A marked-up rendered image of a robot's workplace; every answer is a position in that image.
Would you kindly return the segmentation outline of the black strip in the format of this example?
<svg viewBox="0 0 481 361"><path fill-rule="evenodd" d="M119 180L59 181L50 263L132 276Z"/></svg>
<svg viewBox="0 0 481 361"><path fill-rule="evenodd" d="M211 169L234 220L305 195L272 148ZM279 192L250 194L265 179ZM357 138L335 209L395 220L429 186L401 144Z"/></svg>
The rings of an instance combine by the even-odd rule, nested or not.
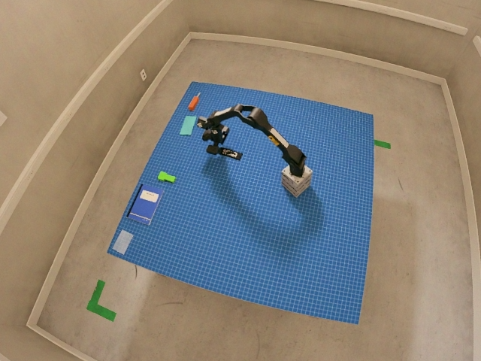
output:
<svg viewBox="0 0 481 361"><path fill-rule="evenodd" d="M242 153L239 153L239 152L234 151L234 150L229 150L229 149L224 148L224 147L220 148L219 154L231 157L233 159L238 159L238 160L240 160L242 155L243 155Z"/></svg>

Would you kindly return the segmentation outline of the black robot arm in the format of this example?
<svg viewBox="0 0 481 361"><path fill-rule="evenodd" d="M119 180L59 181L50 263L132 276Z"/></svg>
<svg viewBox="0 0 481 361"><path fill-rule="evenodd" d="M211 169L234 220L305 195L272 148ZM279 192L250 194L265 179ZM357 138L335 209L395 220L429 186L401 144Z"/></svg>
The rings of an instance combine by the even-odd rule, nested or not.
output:
<svg viewBox="0 0 481 361"><path fill-rule="evenodd" d="M251 111L248 117L244 117L243 111ZM282 158L289 164L289 174L302 177L305 170L306 156L295 145L291 145L288 141L268 122L267 115L261 108L253 105L237 104L224 111L214 111L208 118L200 116L198 118L197 127L205 129L202 135L203 141L209 139L213 141L212 135L220 135L225 127L221 122L232 117L239 117L243 123L252 126L254 129L261 130L282 152ZM206 123L206 124L205 124ZM204 127L204 125L206 127ZM298 167L298 166L299 167ZM303 168L304 167L304 168Z"/></svg>

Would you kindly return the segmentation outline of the small green block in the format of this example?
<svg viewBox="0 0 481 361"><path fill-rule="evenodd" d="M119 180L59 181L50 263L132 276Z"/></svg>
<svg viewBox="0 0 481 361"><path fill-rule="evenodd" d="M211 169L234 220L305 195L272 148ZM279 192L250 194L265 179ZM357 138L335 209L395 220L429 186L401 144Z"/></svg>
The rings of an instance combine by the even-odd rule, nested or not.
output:
<svg viewBox="0 0 481 361"><path fill-rule="evenodd" d="M158 179L161 180L161 181L170 181L172 183L175 182L176 178L173 177L173 176L170 176L168 175L167 173L164 173L164 172L160 172L159 176L158 176Z"/></svg>

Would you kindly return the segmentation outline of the teal flat rectangular pad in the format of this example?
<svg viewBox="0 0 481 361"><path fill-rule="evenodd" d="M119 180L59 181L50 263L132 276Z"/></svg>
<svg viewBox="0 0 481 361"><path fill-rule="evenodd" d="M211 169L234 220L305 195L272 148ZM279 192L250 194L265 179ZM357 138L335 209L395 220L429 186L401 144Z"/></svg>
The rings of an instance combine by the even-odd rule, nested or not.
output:
<svg viewBox="0 0 481 361"><path fill-rule="evenodd" d="M197 117L186 116L180 135L191 135Z"/></svg>

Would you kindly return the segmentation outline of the blue work mat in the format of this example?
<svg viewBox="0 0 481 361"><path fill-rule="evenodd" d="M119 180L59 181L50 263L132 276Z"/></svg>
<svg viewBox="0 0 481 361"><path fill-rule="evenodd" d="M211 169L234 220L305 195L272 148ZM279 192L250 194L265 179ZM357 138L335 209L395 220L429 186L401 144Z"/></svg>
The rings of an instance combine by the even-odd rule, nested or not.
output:
<svg viewBox="0 0 481 361"><path fill-rule="evenodd" d="M194 111L189 105L199 95ZM239 117L206 152L200 116L237 104L261 108L313 171L297 198L282 185L289 164ZM197 117L180 135L186 116ZM174 183L159 180L163 171ZM164 190L150 225L127 218L141 184ZM107 250L161 275L284 311L359 322L374 194L374 116L255 89L192 81L165 127ZM121 231L124 255L112 249Z"/></svg>

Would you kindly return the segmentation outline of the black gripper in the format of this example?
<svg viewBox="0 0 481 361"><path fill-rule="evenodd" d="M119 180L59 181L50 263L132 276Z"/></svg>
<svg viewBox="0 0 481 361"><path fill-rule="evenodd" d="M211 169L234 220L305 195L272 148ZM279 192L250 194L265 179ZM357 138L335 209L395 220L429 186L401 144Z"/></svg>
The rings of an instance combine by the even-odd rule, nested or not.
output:
<svg viewBox="0 0 481 361"><path fill-rule="evenodd" d="M222 133L220 135L212 135L212 133L210 134L210 136L212 136L213 138L213 142L214 142L214 145L208 145L207 146L207 149L206 149L206 152L209 153L209 154L212 154L212 155L217 155L219 153L219 150L221 147L219 147L219 143L221 145L224 144L226 138L227 138L227 134L230 132L230 128L225 126L222 130Z"/></svg>

